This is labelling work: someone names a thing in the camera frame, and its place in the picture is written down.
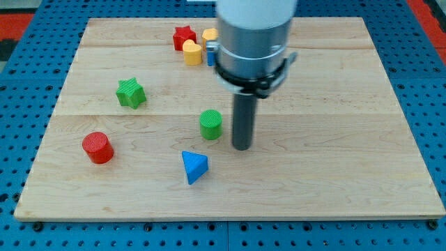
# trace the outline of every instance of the wooden board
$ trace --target wooden board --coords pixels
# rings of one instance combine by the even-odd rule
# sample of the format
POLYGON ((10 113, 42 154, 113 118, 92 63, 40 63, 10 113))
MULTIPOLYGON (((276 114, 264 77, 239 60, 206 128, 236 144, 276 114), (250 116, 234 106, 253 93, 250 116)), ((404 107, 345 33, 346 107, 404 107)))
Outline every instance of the wooden board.
POLYGON ((92 19, 15 211, 23 221, 377 220, 439 218, 445 209, 360 18, 297 18, 286 83, 259 102, 248 151, 231 146, 231 94, 205 65, 185 66, 175 26, 214 19, 92 19), (119 79, 148 101, 121 107, 119 79), (224 134, 206 141, 199 115, 224 134), (81 147, 108 134, 113 159, 81 147), (187 185, 181 151, 210 170, 187 185))

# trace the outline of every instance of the blue pyramid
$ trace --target blue pyramid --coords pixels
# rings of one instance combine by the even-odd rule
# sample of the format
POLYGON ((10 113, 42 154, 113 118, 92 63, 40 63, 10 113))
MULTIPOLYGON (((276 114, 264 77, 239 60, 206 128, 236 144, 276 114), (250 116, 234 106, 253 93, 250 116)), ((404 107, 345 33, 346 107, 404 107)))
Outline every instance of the blue pyramid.
POLYGON ((208 171, 208 156, 187 151, 183 151, 181 155, 186 168, 187 182, 192 185, 208 171))

